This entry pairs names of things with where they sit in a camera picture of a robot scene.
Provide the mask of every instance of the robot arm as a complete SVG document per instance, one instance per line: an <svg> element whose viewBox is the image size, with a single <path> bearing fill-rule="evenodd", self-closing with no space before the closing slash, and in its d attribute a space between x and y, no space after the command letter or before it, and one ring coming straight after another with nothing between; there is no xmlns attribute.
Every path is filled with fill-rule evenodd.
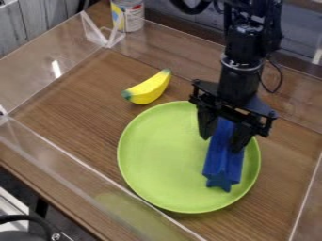
<svg viewBox="0 0 322 241"><path fill-rule="evenodd" d="M219 9L216 0L203 0L194 8L182 0L171 2L187 14L200 13L211 2ZM265 60L279 49L281 13L282 0L224 0L226 51L219 84L203 80L192 82L190 102L198 107L200 136L203 139L212 136L219 117L235 122L230 139L235 153L254 135L269 136L277 119L275 111L258 98L257 91Z"/></svg>

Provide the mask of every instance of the wooden table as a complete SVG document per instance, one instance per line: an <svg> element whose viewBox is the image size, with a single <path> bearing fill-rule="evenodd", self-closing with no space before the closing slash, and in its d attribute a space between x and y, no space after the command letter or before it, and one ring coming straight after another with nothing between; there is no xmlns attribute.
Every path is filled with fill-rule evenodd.
<svg viewBox="0 0 322 241"><path fill-rule="evenodd" d="M108 12L110 9L103 3L92 7L90 14L98 25L111 24L107 23ZM154 38L156 37L151 34L147 45L152 44ZM174 35L163 39L170 49L176 41L182 39ZM191 55L198 59L203 58L200 54L203 51L212 51L216 57L222 49L219 45L216 49L200 46L200 52L194 52ZM12 117L82 160L87 168L95 169L128 188L118 170L118 140L122 131L143 110L162 103L187 100L191 86L188 81L174 76L167 91L152 104L146 106L130 104L119 94L158 71L144 62L160 61L156 58L162 58L163 51L160 49L158 56L138 56L132 59L120 54L120 47L115 50L96 52L12 113ZM219 62L206 68L211 70L211 79L219 76ZM273 68L267 67L266 76L274 75ZM262 92L265 100L289 120L279 119L275 122L269 138L258 137L263 163L255 186L235 204L220 211L202 215L164 212L206 240L289 239L321 154L322 85L317 79L301 72L285 70L285 75L286 80L279 95L270 96ZM132 225L134 220L124 219L124 225L119 225L114 215L122 215L122 210L115 212L114 208L108 210L107 207L110 212L107 216L99 212L94 200L84 198L95 199L98 194L108 192L119 194L118 189L102 185L99 178L103 180L103 177L95 177L92 171L82 169L67 155L56 153L53 147L40 145L41 140L31 134L24 135L24 132L27 130L21 129L20 145L41 159L41 167L25 161L28 156L21 157L21 154L0 144L1 166L99 239L142 240L142 237L151 237L151 233L150 235L130 232L131 228L127 225ZM64 183L61 177L67 178L72 185ZM162 218L160 215L151 214L151 223L158 222L158 218ZM138 226L142 232L148 233L148 229L154 229L148 223L150 219ZM166 233L166 228L160 228L159 240L166 240L167 235L176 237L172 240L183 240L176 234L183 232L176 230L175 225L162 225L175 231Z"/></svg>

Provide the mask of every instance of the green plate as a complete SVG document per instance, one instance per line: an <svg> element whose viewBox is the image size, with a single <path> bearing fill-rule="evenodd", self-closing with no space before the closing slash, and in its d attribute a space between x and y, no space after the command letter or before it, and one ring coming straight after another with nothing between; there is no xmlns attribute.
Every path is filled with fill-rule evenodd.
<svg viewBox="0 0 322 241"><path fill-rule="evenodd" d="M249 192L261 169L255 138L246 148L242 182L230 193L206 187L207 145L199 137L196 107L190 102L160 104L128 124L118 144L118 166L127 184L159 208L204 213L228 206Z"/></svg>

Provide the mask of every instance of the yellow banana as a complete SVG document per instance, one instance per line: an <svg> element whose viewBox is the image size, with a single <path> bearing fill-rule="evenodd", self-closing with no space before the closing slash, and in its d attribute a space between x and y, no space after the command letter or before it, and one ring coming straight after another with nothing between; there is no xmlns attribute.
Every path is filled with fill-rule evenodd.
<svg viewBox="0 0 322 241"><path fill-rule="evenodd" d="M124 90L120 95L135 104L150 104L163 94L171 79L171 71L163 69L144 82Z"/></svg>

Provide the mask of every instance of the blue object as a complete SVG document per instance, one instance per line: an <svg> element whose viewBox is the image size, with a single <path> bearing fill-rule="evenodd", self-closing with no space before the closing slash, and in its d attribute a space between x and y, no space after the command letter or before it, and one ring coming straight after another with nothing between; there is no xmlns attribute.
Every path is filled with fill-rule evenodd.
<svg viewBox="0 0 322 241"><path fill-rule="evenodd" d="M206 186L218 186L230 192L231 185L240 183L245 149L238 153L230 150L230 137L235 124L223 118L218 120L218 127L207 149L203 175Z"/></svg>

